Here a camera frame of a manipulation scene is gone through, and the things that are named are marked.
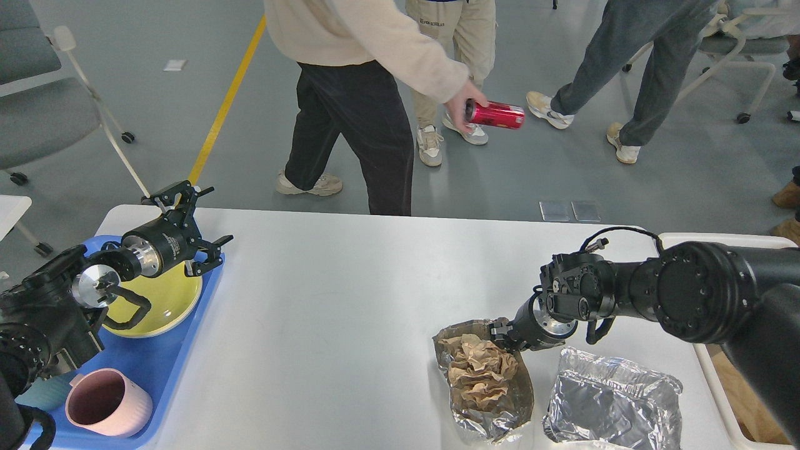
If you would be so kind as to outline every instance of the white table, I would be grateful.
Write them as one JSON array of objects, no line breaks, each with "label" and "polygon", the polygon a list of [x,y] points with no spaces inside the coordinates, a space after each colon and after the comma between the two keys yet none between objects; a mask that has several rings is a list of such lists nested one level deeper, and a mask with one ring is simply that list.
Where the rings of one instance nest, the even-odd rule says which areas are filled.
[{"label": "white table", "polygon": [[6,237],[11,228],[28,211],[30,198],[21,195],[0,195],[0,240]]},{"label": "white table", "polygon": [[[116,207],[98,234],[157,215]],[[235,239],[148,446],[158,449],[478,448],[458,438],[431,336],[468,319],[514,317],[539,267],[602,227],[203,208],[196,218],[204,238]],[[655,254],[645,236],[608,237],[607,259]],[[628,318],[598,345],[584,335],[582,326],[569,344],[682,381],[683,448],[732,448],[690,344]],[[524,438],[504,448],[561,448],[540,422],[559,352],[523,355],[534,415]]]}]

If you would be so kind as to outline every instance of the yellow floor line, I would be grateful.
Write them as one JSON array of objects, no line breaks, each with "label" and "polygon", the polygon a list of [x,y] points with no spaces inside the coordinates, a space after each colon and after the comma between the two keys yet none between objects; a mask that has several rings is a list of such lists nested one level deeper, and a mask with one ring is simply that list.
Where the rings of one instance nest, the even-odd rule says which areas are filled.
[{"label": "yellow floor line", "polygon": [[242,62],[239,64],[238,70],[236,70],[234,81],[231,82],[230,87],[228,88],[228,93],[225,94],[225,99],[222,100],[222,105],[219,107],[219,111],[217,111],[217,118],[214,119],[214,124],[211,125],[211,129],[208,131],[208,135],[206,136],[206,141],[202,144],[202,149],[200,149],[200,155],[198,155],[197,160],[194,161],[192,171],[189,173],[189,181],[192,184],[197,184],[197,181],[200,178],[200,173],[202,172],[203,167],[206,166],[208,156],[211,154],[211,149],[214,148],[214,143],[217,142],[219,131],[222,128],[222,124],[225,123],[225,117],[228,115],[230,105],[233,104],[236,93],[239,91],[239,86],[242,84],[242,80],[245,78],[247,67],[250,65],[250,60],[253,59],[253,54],[255,53],[256,47],[258,47],[258,41],[261,40],[261,35],[264,33],[265,27],[266,17],[261,16],[261,21],[258,23],[258,26],[255,29],[255,33],[253,34],[253,38],[250,40],[250,45],[247,47],[245,56],[242,58]]}]

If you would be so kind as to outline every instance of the sleeve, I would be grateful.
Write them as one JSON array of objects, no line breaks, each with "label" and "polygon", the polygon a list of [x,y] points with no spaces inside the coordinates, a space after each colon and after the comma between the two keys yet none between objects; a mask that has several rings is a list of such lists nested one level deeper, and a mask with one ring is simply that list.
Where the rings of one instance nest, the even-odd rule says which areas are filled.
[{"label": "sleeve", "polygon": [[444,103],[464,86],[469,71],[419,32],[394,0],[327,0],[342,24],[392,75]]}]

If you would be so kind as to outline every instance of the hand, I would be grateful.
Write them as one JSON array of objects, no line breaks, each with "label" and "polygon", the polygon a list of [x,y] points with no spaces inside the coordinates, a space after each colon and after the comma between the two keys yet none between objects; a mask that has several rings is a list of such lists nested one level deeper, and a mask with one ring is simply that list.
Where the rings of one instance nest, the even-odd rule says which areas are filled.
[{"label": "hand", "polygon": [[450,112],[450,118],[453,119],[453,125],[465,133],[472,132],[464,121],[466,101],[470,98],[481,106],[489,106],[489,100],[470,80],[466,80],[461,90],[445,103],[445,108]]}]

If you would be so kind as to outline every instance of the sneaker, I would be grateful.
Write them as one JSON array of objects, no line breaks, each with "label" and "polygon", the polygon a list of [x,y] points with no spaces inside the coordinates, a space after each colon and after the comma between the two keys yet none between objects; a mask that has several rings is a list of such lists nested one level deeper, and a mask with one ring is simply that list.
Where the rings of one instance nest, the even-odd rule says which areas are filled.
[{"label": "sneaker", "polygon": [[612,123],[611,126],[608,127],[608,131],[606,131],[606,139],[609,144],[617,149],[617,161],[623,164],[635,164],[636,158],[639,156],[639,150],[642,148],[639,146],[622,145],[622,143],[619,142],[619,131],[621,129],[621,123]]},{"label": "sneaker", "polygon": [[445,139],[436,132],[433,125],[417,128],[417,148],[423,164],[430,167],[442,165],[442,149],[439,148],[439,143],[443,140]]},{"label": "sneaker", "polygon": [[303,191],[296,187],[291,181],[283,174],[283,171],[278,173],[278,182],[275,183],[275,190],[281,194],[314,194],[321,197],[333,195],[342,190],[342,180],[338,176],[329,173],[322,174],[321,177],[314,183],[309,191]]},{"label": "sneaker", "polygon": [[786,209],[800,207],[800,186],[789,181],[780,192],[772,196],[772,203]]},{"label": "sneaker", "polygon": [[787,238],[797,245],[800,245],[800,222],[798,222],[794,217],[791,219],[786,219],[783,222],[780,222],[775,228],[770,230],[770,234],[773,236]]},{"label": "sneaker", "polygon": [[548,97],[541,92],[532,90],[526,96],[528,99],[528,109],[530,112],[540,119],[545,119],[550,125],[563,130],[567,128],[575,119],[574,114],[563,115],[550,109],[550,101],[552,97]]},{"label": "sneaker", "polygon": [[453,121],[450,119],[450,113],[447,111],[445,111],[445,114],[442,116],[442,125],[459,133],[465,141],[472,145],[486,145],[486,143],[489,142],[489,136],[486,135],[480,125],[477,123],[467,123],[466,125],[470,128],[470,132],[465,133],[453,125]]}]

